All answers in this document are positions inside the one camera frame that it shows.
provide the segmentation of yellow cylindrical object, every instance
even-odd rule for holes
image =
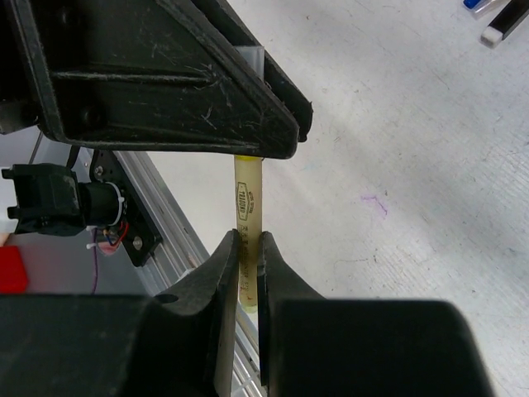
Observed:
[[[239,300],[247,313],[257,311],[257,260],[263,232],[263,162],[259,157],[235,156]]]

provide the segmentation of black bracket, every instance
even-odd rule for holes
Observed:
[[[125,220],[129,229],[122,241],[136,267],[143,266],[161,241],[161,235],[125,170],[111,151],[93,152],[90,179],[112,182],[125,195]]]

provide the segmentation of purple mark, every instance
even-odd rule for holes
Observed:
[[[360,198],[362,199],[362,201],[364,203],[376,203],[377,204],[377,208],[381,211],[381,213],[383,213],[383,218],[385,219],[387,216],[388,216],[388,210],[386,209],[386,207],[380,202],[379,198],[376,196],[376,194],[374,195],[370,195],[370,196],[360,196]]]

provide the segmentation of white marker cap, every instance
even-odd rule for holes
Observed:
[[[503,40],[503,33],[491,26],[487,26],[481,34],[481,42],[488,48],[495,48],[501,40]]]

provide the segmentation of black plastic housing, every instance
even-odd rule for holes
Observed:
[[[306,140],[311,104],[269,55],[258,78],[232,45],[258,43],[224,3],[5,3],[51,139],[273,158]]]

